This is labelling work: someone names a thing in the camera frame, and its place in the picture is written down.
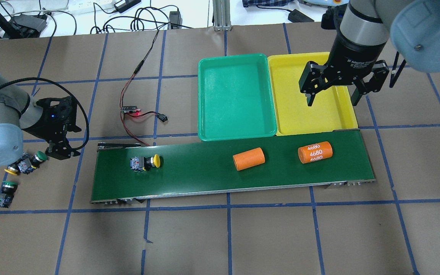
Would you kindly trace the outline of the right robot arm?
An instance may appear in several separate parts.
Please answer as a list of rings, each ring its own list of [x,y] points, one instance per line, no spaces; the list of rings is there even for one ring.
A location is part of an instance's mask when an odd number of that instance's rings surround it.
[[[332,86],[356,86],[352,105],[370,92],[390,87],[405,65],[440,73],[440,0],[350,0],[328,7],[323,29],[336,31],[323,65],[308,61],[299,89],[311,106]]]

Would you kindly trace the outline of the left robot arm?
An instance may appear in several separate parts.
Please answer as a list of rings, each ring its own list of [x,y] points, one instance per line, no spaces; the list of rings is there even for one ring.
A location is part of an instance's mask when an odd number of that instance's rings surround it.
[[[35,99],[17,86],[31,81],[23,78],[9,81],[0,74],[0,167],[23,156],[23,132],[45,140],[49,146],[45,155],[65,160],[80,155],[80,148],[70,146],[68,132],[78,133],[78,109],[82,105],[67,92],[67,97]]]

